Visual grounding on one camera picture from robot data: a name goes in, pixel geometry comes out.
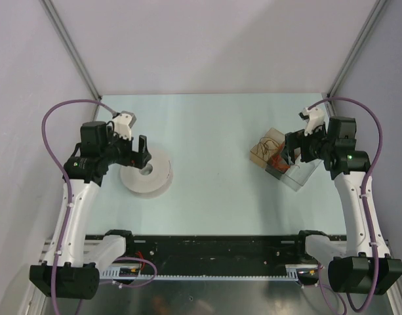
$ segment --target transparent container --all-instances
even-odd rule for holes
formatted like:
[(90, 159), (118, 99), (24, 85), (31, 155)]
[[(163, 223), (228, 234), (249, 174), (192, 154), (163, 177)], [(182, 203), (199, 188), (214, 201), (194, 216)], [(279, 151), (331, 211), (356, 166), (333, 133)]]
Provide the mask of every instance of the transparent container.
[(321, 160), (317, 159), (309, 163), (302, 163), (300, 161), (300, 149), (297, 149), (295, 151), (295, 165), (288, 166), (280, 157), (284, 141), (285, 135), (277, 129), (271, 128), (251, 150), (251, 153), (254, 154), (254, 159), (251, 157), (251, 160), (294, 191), (298, 191), (305, 185)]

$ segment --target white mount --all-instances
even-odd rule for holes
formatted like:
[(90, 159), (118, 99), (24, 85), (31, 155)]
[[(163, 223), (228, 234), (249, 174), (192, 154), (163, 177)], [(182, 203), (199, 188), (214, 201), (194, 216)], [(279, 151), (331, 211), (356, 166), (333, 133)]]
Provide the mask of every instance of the white mount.
[(111, 121), (113, 122), (114, 131), (119, 135), (119, 138), (131, 140), (131, 128), (136, 121), (136, 116), (133, 113), (123, 111)]
[(323, 127), (323, 124), (325, 123), (325, 113), (318, 107), (312, 108), (311, 110), (308, 110), (306, 107), (302, 110), (301, 114), (305, 117), (308, 117), (306, 119), (307, 125), (304, 129), (305, 136), (311, 135), (316, 128), (319, 126)]

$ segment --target gray wall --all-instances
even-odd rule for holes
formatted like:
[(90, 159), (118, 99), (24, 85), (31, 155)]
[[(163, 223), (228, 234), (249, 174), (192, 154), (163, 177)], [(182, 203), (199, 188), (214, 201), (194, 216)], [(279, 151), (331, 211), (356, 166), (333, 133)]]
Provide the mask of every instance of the gray wall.
[[(28, 266), (58, 217), (62, 179), (43, 147), (41, 119), (57, 102), (89, 96), (39, 1), (0, 1), (0, 314), (24, 304)], [(92, 109), (70, 106), (49, 120), (61, 161)]]
[[(383, 126), (373, 196), (382, 232), (402, 259), (402, 0), (390, 3), (337, 95), (367, 104)], [(353, 104), (336, 109), (357, 118), (358, 148), (373, 158), (378, 138), (371, 117)]]

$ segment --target orange wire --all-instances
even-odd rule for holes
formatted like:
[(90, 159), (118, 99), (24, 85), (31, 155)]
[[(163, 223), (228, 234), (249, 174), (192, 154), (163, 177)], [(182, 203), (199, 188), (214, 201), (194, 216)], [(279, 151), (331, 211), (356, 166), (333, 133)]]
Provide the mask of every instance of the orange wire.
[[(144, 259), (140, 251), (137, 251), (136, 254), (137, 254), (141, 259)], [(145, 266), (146, 266), (146, 264), (143, 262), (143, 263), (142, 263), (142, 267), (141, 267), (141, 271), (142, 271), (142, 269), (144, 269)]]

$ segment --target metal plate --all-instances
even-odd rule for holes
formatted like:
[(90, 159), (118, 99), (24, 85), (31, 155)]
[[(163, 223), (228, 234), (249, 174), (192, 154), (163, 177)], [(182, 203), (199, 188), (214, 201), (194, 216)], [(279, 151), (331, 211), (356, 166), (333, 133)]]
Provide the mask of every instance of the metal plate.
[[(329, 299), (336, 301), (331, 293)], [(364, 297), (354, 297), (362, 302)], [(45, 315), (53, 315), (47, 299)], [(60, 299), (62, 314), (75, 314), (77, 301)], [(332, 315), (319, 288), (292, 282), (159, 281), (138, 289), (102, 286), (84, 301), (80, 315)], [(391, 315), (387, 295), (375, 297), (364, 314)]]

